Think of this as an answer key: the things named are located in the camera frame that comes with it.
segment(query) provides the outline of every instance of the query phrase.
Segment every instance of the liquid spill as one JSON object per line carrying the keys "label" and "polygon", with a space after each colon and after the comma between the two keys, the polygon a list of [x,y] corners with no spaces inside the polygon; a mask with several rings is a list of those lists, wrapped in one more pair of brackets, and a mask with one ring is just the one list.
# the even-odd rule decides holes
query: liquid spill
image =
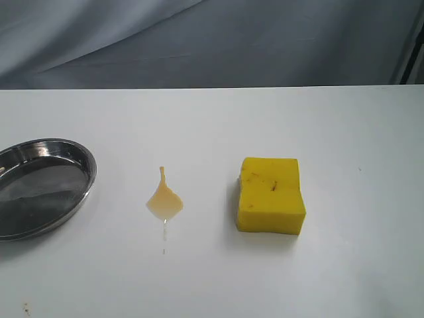
{"label": "liquid spill", "polygon": [[167,241],[167,222],[175,217],[178,212],[183,209],[183,201],[176,195],[167,185],[165,180],[165,168],[160,167],[160,182],[158,189],[154,195],[148,200],[147,208],[150,212],[153,213],[157,218],[163,220],[164,222],[164,232],[163,239],[164,242]]}

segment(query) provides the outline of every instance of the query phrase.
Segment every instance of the white tabletop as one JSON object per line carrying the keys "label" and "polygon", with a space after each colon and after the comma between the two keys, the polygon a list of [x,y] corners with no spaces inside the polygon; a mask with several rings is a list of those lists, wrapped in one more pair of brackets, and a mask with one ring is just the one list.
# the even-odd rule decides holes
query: white tabletop
{"label": "white tabletop", "polygon": [[[1,318],[424,313],[424,86],[1,91],[0,111],[0,148],[68,138],[98,168],[63,227],[0,244]],[[299,159],[299,237],[237,231],[247,156]],[[184,201],[165,255],[160,165]]]}

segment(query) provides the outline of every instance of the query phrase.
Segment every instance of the gray backdrop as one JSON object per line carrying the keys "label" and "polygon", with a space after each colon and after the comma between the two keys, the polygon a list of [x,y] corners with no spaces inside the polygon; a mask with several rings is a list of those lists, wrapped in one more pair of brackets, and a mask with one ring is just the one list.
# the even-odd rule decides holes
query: gray backdrop
{"label": "gray backdrop", "polygon": [[0,0],[0,87],[393,83],[422,0]]}

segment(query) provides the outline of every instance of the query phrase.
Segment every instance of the sponge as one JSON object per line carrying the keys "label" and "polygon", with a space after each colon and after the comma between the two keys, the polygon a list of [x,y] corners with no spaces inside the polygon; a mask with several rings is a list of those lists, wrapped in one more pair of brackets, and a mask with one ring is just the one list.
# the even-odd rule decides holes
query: sponge
{"label": "sponge", "polygon": [[300,233],[306,211],[296,159],[244,159],[240,188],[240,231]]}

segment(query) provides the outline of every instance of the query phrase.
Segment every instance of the metal plate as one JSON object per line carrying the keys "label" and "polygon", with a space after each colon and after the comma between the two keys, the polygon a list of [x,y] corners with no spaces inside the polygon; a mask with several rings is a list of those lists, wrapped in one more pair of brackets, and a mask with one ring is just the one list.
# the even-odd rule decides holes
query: metal plate
{"label": "metal plate", "polygon": [[0,152],[0,241],[66,222],[87,197],[96,170],[91,152],[70,140],[33,140]]}

